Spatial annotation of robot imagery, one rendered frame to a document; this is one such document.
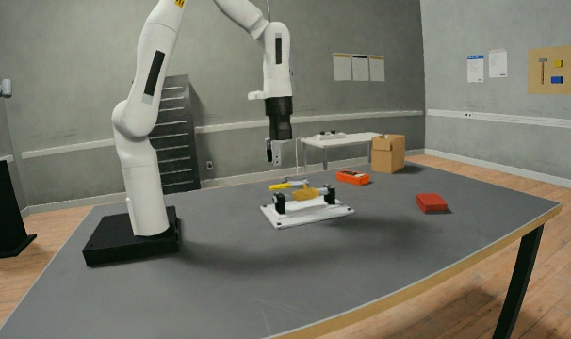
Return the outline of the red rectangular block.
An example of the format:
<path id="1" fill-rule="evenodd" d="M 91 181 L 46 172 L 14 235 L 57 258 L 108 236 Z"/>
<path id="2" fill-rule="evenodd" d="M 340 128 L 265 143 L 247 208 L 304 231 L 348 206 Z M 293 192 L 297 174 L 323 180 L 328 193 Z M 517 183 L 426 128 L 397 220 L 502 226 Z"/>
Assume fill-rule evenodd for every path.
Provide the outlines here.
<path id="1" fill-rule="evenodd" d="M 446 214 L 448 204 L 437 193 L 416 194 L 416 203 L 426 214 Z"/>

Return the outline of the orange handheld multimeter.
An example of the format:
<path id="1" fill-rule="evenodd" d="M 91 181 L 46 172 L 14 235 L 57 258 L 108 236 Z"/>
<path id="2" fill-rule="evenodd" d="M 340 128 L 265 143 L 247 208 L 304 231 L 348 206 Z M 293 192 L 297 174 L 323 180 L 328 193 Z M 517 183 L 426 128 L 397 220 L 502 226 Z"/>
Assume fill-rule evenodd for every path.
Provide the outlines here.
<path id="1" fill-rule="evenodd" d="M 369 182 L 369 175 L 351 170 L 342 170 L 336 173 L 336 180 L 360 186 Z"/>

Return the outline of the brown cardboard box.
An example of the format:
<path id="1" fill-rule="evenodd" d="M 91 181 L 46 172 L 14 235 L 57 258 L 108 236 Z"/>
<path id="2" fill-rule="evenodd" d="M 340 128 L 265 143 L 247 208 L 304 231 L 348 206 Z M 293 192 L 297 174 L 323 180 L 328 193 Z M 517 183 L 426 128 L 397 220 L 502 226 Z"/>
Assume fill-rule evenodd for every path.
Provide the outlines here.
<path id="1" fill-rule="evenodd" d="M 385 135 L 371 138 L 371 171 L 393 173 L 404 167 L 404 137 Z"/>

